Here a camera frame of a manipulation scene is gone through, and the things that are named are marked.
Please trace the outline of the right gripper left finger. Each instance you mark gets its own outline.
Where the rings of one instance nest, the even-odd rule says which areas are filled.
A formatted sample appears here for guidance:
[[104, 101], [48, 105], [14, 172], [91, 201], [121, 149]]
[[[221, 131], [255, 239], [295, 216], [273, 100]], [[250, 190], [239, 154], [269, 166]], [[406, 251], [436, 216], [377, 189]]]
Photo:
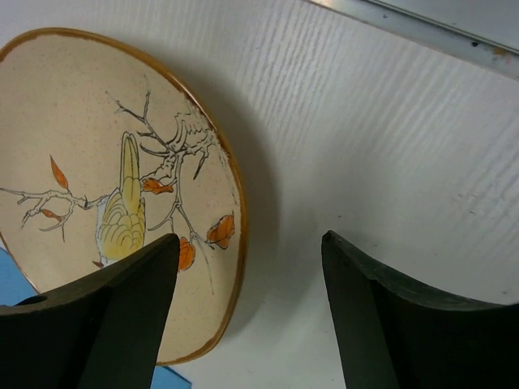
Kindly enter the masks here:
[[169, 233], [125, 259], [1, 308], [3, 388], [149, 388], [180, 252]]

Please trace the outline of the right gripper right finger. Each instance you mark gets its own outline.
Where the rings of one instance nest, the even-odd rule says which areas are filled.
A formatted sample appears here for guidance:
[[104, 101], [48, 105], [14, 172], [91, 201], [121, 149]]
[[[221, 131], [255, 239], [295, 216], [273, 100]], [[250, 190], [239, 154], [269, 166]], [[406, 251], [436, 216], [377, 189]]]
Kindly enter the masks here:
[[424, 284], [333, 231], [321, 258], [348, 388], [517, 387], [517, 305]]

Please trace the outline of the blue patterned cloth placemat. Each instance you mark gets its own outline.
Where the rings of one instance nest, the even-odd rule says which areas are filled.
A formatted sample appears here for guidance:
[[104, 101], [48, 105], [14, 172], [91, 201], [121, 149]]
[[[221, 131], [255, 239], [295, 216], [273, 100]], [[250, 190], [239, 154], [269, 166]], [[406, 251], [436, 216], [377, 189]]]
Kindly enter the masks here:
[[[34, 288], [15, 265], [14, 259], [1, 246], [1, 304], [13, 306], [36, 294]], [[152, 377], [152, 389], [188, 389], [191, 382], [169, 367], [156, 367]]]

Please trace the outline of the beige floral plate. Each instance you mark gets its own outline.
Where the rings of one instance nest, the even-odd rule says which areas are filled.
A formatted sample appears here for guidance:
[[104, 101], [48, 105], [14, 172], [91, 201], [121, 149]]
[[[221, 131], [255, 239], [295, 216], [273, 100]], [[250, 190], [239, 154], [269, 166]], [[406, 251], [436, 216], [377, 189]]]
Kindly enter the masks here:
[[39, 292], [174, 233], [178, 278], [157, 361], [202, 357], [242, 287], [247, 203], [221, 129], [167, 66], [72, 28], [1, 50], [2, 244]]

